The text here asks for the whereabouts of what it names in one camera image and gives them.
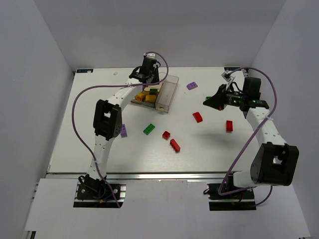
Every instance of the yellow block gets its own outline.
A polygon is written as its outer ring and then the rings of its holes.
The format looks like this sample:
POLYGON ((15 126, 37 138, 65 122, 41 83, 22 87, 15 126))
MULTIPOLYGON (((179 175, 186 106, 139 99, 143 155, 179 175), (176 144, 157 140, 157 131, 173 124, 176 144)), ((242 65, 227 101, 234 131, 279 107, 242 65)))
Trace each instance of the yellow block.
POLYGON ((146 96, 145 101, 146 101, 146 102, 155 103, 155 101, 156 101, 156 96, 155 96, 155 95, 148 95, 148 96, 146 96))
POLYGON ((145 94, 144 93, 138 93, 136 96, 135 96, 135 100, 137 101, 142 101, 144 98, 145 98, 145 94))

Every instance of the red block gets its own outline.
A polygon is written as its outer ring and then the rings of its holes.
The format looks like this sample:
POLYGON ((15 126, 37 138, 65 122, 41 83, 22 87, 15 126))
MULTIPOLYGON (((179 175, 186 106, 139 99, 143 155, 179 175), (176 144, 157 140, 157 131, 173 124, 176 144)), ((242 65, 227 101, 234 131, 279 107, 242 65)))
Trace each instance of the red block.
POLYGON ((167 131, 165 131, 165 132, 163 133, 163 138, 164 138, 164 139, 168 139, 169 137, 170 137, 170 133, 167 132, 167 131))
POLYGON ((203 118, 202 118, 202 116, 200 115, 199 112, 193 113, 193 116, 194 116, 195 120, 197 121, 197 123, 203 121, 203 118))
POLYGON ((227 120, 226 121, 226 132, 233 131, 233 121, 227 120))
POLYGON ((170 140, 170 145, 173 147, 173 149, 174 149, 176 152, 179 152, 179 151, 180 151, 180 146, 176 143, 175 139, 171 139, 171 140, 170 140))

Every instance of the black mounting plate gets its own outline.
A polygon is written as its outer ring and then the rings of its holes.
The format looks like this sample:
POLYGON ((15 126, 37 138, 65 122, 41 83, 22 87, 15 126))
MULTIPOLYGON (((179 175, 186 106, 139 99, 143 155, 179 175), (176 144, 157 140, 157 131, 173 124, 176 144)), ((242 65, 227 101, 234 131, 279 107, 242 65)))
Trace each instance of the black mounting plate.
POLYGON ((255 201, 245 201, 247 199, 255 199, 253 190, 243 191, 236 194, 230 194, 227 196, 220 196, 218 194, 218 188, 220 183, 208 184, 209 190, 208 195, 210 200, 209 210, 210 211, 251 211, 256 210, 255 201), (241 200, 240 202, 230 202, 229 199, 241 200))
MULTIPOLYGON (((121 193, 121 184, 111 184, 112 189, 117 189, 117 193, 115 193, 115 197, 117 200, 120 199, 121 193)), ((79 188, 77 191, 76 198, 78 200, 82 200, 80 202, 74 202, 74 208, 118 208, 117 204, 114 202, 113 197, 109 197, 105 202, 101 202, 100 200, 108 197, 111 194, 110 188, 105 185, 105 193, 100 196, 99 198, 95 198, 90 194, 90 191, 85 188, 82 184, 79 184, 79 188)))

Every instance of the purple block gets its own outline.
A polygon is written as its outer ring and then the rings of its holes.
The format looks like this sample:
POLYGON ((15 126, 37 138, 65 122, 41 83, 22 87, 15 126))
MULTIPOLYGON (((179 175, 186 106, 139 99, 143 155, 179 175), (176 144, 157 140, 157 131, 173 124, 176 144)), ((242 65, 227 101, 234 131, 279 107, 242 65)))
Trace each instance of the purple block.
POLYGON ((192 90, 194 88, 196 88, 198 85, 195 83, 195 82, 192 82, 192 83, 189 83, 186 87, 189 89, 189 90, 192 90))
POLYGON ((122 125, 122 130, 121 130, 121 137, 127 137, 128 134, 126 133, 126 128, 125 128, 125 124, 122 125))

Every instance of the white tabletop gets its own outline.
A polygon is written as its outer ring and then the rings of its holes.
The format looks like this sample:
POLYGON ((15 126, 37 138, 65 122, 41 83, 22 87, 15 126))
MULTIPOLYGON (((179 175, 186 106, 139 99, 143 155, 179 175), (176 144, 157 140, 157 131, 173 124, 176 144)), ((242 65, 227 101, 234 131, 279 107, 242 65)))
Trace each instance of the white tabletop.
MULTIPOLYGON (((25 226, 35 239, 297 239, 308 228, 292 186, 256 211, 211 212, 205 182, 131 180, 120 209, 74 208, 76 179, 41 179, 25 226)), ((254 189, 256 202, 269 186, 254 189)))
MULTIPOLYGON (((71 108, 76 95, 89 86, 115 85, 126 82, 132 68, 94 69, 93 73, 75 74, 64 119, 51 158, 49 172, 86 172, 91 155, 76 137, 71 124, 71 108)), ((169 74, 179 77, 178 87, 169 113, 130 103, 123 111, 123 123, 128 137, 117 137, 107 163, 108 172, 221 172, 227 171, 252 129, 242 112, 228 106, 217 111, 202 104, 206 96, 216 93, 225 81, 220 76, 223 67, 170 68, 169 74), (198 87, 188 90, 195 81, 198 87), (203 122, 197 123, 194 112, 200 112, 203 122), (225 132, 226 120, 232 120, 233 133, 225 132), (152 123, 155 129, 145 135, 143 130, 152 123), (181 150, 175 153, 164 131, 171 133, 181 150)), ((235 81, 243 85, 242 72, 236 72, 235 81)), ((75 110, 76 126, 80 135, 94 147, 93 116, 99 99, 106 100, 117 88, 93 89, 78 100, 75 110)), ((234 170, 250 167, 258 151, 253 140, 234 170)))

